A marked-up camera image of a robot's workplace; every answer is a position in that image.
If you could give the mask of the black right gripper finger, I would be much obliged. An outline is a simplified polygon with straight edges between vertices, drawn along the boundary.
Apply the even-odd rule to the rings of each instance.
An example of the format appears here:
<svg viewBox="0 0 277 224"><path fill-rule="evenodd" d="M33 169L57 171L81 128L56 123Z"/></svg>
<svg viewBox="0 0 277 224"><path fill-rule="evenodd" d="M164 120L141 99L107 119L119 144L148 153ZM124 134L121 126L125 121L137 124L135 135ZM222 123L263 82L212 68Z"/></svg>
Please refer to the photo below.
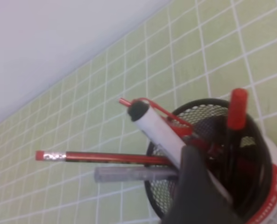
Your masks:
<svg viewBox="0 0 277 224"><path fill-rule="evenodd" d="M163 224L242 224L212 183L201 152L182 149L178 187Z"/></svg>

